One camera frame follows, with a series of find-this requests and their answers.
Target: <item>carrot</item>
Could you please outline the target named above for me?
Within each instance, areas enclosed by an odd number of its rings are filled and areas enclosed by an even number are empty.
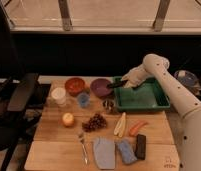
[[[139,121],[138,123],[136,123],[135,125],[133,125],[130,128],[129,135],[132,137],[136,136],[138,134],[140,128],[147,124],[148,124],[148,122],[146,122],[146,121]]]

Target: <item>blue cup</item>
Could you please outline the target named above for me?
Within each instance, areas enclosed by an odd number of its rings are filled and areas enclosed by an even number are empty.
[[[86,92],[78,94],[77,101],[80,107],[85,108],[89,105],[89,95]]]

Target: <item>orange bowl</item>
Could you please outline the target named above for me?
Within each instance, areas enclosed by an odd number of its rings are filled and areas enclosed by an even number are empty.
[[[85,81],[78,77],[70,78],[65,83],[65,89],[71,96],[77,96],[85,89]]]

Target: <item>purple bowl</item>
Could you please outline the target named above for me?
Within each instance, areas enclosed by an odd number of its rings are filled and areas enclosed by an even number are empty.
[[[103,98],[112,92],[112,89],[106,87],[110,83],[111,82],[107,79],[98,78],[91,83],[90,89],[97,97]]]

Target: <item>cable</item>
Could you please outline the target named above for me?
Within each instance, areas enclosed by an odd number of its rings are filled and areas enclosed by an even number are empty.
[[[7,7],[7,6],[10,4],[11,1],[12,1],[12,0],[8,0],[8,1],[4,4],[4,7]]]

